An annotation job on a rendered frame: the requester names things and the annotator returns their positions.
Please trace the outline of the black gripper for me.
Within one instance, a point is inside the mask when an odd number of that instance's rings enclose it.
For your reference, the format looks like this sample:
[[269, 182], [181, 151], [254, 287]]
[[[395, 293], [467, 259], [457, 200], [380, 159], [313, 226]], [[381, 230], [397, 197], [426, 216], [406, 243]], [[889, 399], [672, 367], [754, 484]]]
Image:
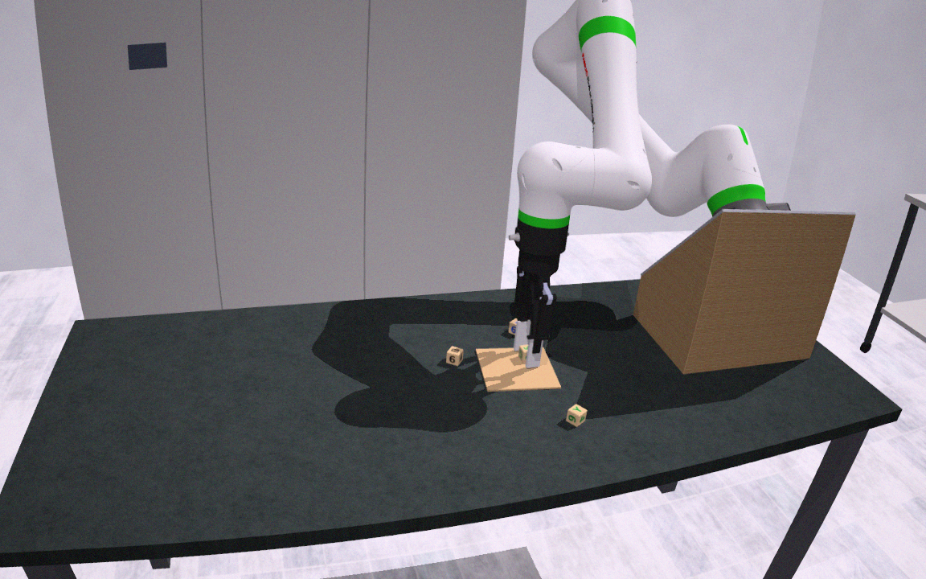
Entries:
[[539, 367], [543, 340], [550, 338], [556, 302], [556, 294], [550, 292], [550, 277], [558, 270], [560, 257], [561, 254], [537, 257], [519, 250], [514, 300], [514, 312], [517, 313], [514, 351], [519, 351], [519, 346], [528, 345], [526, 368]]

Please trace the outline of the tan flat square mat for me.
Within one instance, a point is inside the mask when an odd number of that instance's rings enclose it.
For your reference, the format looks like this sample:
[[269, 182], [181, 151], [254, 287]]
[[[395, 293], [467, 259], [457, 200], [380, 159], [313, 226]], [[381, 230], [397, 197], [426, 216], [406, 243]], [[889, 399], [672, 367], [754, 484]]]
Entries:
[[514, 348], [477, 349], [477, 358], [487, 392], [561, 388], [544, 348], [535, 368], [526, 368]]

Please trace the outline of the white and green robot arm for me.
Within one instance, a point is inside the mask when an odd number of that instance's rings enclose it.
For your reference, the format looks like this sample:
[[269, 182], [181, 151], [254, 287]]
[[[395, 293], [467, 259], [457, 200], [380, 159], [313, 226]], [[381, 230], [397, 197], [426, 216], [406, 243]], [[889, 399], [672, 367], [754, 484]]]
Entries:
[[639, 115], [631, 0], [576, 0], [538, 36], [532, 56], [592, 122], [594, 148], [540, 142], [522, 155], [518, 222], [508, 236], [521, 252], [565, 252], [575, 205], [627, 211], [647, 199], [669, 217], [704, 203], [712, 217], [723, 209], [791, 211], [765, 201], [745, 129], [705, 129], [674, 153]]

